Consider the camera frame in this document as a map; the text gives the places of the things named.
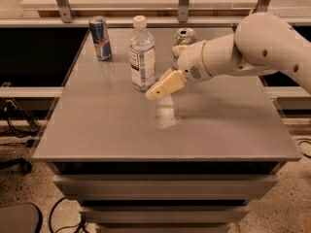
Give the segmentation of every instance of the blue can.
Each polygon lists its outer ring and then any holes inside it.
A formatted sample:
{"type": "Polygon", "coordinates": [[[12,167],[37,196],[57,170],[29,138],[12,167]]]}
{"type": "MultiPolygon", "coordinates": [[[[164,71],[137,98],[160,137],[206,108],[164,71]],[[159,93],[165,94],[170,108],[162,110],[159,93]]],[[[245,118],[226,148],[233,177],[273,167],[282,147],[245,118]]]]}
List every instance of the blue can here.
{"type": "Polygon", "coordinates": [[[89,20],[89,29],[98,59],[107,60],[111,58],[112,53],[106,19],[101,16],[92,17],[89,20]]]}

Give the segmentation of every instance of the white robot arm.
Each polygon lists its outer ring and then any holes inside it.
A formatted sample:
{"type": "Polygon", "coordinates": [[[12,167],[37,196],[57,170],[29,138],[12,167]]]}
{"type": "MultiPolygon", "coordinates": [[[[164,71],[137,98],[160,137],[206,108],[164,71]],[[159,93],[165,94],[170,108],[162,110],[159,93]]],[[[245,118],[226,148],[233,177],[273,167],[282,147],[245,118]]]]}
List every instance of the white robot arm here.
{"type": "Polygon", "coordinates": [[[259,76],[280,71],[311,94],[311,44],[268,13],[245,17],[234,33],[188,46],[177,71],[168,70],[147,92],[157,99],[218,75],[259,76]]]}

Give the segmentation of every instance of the floor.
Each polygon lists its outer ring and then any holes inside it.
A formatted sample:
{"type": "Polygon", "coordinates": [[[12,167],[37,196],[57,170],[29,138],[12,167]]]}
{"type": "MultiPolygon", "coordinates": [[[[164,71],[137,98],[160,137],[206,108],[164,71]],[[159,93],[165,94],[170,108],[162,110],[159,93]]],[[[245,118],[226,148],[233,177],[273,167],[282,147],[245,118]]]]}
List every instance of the floor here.
{"type": "MultiPolygon", "coordinates": [[[[20,1],[0,0],[0,18],[38,16],[34,11],[24,11],[19,5],[20,1]]],[[[281,17],[308,17],[311,14],[309,6],[311,0],[273,0],[270,12],[281,17]],[[294,6],[294,9],[285,9],[285,6],[294,6]]],[[[304,119],[306,128],[310,126],[310,121],[311,119],[304,119]]],[[[297,119],[296,124],[301,124],[301,121],[297,119]]],[[[0,160],[24,157],[32,162],[31,148],[25,146],[27,139],[1,133],[6,130],[6,122],[0,120],[0,160]]],[[[307,135],[296,135],[294,138],[311,138],[308,131],[306,132],[307,135]]],[[[311,145],[301,143],[299,146],[301,150],[311,154],[311,145]]],[[[41,232],[45,233],[49,232],[49,213],[53,205],[62,198],[62,193],[52,183],[53,173],[47,164],[32,162],[32,165],[33,170],[27,175],[22,175],[17,167],[0,170],[0,207],[24,202],[36,204],[44,216],[41,232]]],[[[311,159],[303,157],[298,162],[286,164],[278,176],[280,182],[263,198],[252,201],[249,205],[251,212],[240,223],[231,224],[229,233],[306,232],[304,220],[306,216],[311,215],[311,159]]],[[[52,228],[56,231],[63,226],[76,225],[79,221],[78,204],[65,200],[53,213],[52,228]]],[[[87,229],[89,232],[95,232],[94,225],[88,225],[87,229]]],[[[74,229],[64,229],[61,232],[74,232],[74,229]]]]}

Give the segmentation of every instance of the gray tabletop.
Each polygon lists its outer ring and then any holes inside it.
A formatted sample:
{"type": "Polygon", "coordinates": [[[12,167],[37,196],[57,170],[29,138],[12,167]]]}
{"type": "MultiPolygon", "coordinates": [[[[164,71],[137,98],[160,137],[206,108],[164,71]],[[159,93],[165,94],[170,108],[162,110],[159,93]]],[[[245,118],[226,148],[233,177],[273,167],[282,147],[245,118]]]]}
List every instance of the gray tabletop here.
{"type": "MultiPolygon", "coordinates": [[[[172,61],[176,29],[150,29],[156,73],[172,61]]],[[[230,29],[195,29],[198,40],[230,29]]],[[[300,151],[257,77],[221,76],[149,101],[131,82],[127,39],[110,29],[113,58],[98,61],[90,37],[34,158],[83,161],[286,161],[300,151]]]]}

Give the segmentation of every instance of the soda can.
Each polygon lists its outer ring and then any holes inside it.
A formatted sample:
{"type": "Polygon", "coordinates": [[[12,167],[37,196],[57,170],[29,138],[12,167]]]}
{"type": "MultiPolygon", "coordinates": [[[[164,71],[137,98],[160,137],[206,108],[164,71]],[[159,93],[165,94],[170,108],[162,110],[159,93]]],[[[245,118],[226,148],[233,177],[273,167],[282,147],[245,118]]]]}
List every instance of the soda can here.
{"type": "MultiPolygon", "coordinates": [[[[175,34],[175,46],[188,46],[196,42],[195,31],[192,28],[180,28],[175,34]]],[[[173,67],[178,69],[177,61],[180,55],[180,50],[173,48],[173,67]]]]}
{"type": "Polygon", "coordinates": [[[101,16],[90,18],[89,29],[98,59],[107,60],[111,58],[112,53],[106,19],[101,16]]]}

